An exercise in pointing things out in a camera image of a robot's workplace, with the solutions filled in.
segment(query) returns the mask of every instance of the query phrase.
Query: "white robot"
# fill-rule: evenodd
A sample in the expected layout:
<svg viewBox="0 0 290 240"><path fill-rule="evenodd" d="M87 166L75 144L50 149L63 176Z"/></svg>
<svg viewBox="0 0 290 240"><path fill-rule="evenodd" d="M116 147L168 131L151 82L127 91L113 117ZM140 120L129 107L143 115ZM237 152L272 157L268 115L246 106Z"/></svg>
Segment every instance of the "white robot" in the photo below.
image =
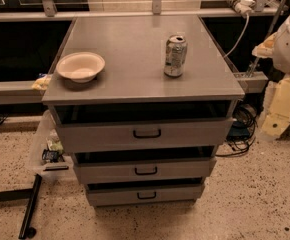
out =
<svg viewBox="0 0 290 240"><path fill-rule="evenodd" d="M259 118L259 137L274 140L290 125L290 16L276 33L255 47L252 54L272 58L274 67L285 73L279 83L269 83Z"/></svg>

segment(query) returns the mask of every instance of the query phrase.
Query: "black handle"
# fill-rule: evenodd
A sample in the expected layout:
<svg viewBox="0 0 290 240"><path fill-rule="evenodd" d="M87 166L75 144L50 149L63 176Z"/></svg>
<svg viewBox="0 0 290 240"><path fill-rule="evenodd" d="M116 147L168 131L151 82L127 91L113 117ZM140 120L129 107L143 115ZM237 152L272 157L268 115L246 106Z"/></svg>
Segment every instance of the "black handle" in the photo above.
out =
<svg viewBox="0 0 290 240"><path fill-rule="evenodd" d="M135 174L136 175L153 175L157 173L157 166L155 166L154 171L153 172L138 172L137 168L135 168Z"/></svg>
<svg viewBox="0 0 290 240"><path fill-rule="evenodd" d="M162 135L161 129L158 129L158 132L156 135L137 135L136 130L133 131L133 136L136 139L152 139L152 138L158 138Z"/></svg>
<svg viewBox="0 0 290 240"><path fill-rule="evenodd" d="M148 197L141 197L141 195L137 192L137 198L140 199L140 200L154 199L154 198L156 198L156 191L153 193L153 196L148 196Z"/></svg>

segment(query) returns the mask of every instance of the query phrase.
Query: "bowl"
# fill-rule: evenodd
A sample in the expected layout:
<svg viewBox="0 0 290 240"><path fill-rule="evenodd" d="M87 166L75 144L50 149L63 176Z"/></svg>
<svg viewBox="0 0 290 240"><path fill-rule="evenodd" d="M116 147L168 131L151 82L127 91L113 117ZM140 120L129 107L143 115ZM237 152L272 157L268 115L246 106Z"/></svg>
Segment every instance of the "bowl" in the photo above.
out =
<svg viewBox="0 0 290 240"><path fill-rule="evenodd" d="M87 83L105 67L104 59L92 52L72 53L63 57L56 65L56 71L64 78L76 83Z"/></svg>

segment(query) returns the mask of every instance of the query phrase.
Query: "terrazzo floor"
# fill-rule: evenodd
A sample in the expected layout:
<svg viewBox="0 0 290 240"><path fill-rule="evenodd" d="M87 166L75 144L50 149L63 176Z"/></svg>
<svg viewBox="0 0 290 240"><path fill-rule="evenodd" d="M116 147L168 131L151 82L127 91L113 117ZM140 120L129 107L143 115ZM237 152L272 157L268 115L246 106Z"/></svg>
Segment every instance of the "terrazzo floor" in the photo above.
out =
<svg viewBox="0 0 290 240"><path fill-rule="evenodd" d="M0 191L32 186L35 173L26 164L40 119L12 117L0 127ZM75 180L44 177L34 239L290 239L290 133L270 143L257 140L245 156L218 158L205 183L195 203L94 209ZM26 204L0 203L0 240L18 239Z"/></svg>

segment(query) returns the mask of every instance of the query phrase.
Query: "aluminum can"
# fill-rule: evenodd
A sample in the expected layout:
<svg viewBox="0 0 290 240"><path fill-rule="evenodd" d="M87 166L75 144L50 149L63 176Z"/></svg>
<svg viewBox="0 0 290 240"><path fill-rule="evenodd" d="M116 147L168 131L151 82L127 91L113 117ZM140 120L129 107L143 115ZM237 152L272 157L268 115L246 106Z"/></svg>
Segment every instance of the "aluminum can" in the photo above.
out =
<svg viewBox="0 0 290 240"><path fill-rule="evenodd" d="M183 74L187 53L187 42L184 36L172 35L166 42L166 59L164 73L171 77Z"/></svg>

